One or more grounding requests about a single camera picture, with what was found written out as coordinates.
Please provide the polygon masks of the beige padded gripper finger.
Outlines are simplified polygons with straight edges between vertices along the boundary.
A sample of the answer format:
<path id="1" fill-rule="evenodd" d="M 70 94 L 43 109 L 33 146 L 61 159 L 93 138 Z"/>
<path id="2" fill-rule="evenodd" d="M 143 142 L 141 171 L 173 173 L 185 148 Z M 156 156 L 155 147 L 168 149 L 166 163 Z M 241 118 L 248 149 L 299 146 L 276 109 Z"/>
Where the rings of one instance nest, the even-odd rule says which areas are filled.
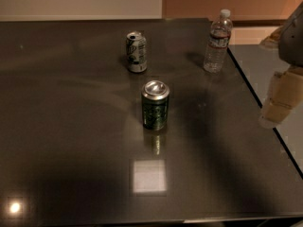
<path id="1" fill-rule="evenodd" d="M 291 65 L 285 72 L 275 72 L 260 110 L 259 123 L 266 129 L 279 125 L 303 100 L 303 68 Z"/>

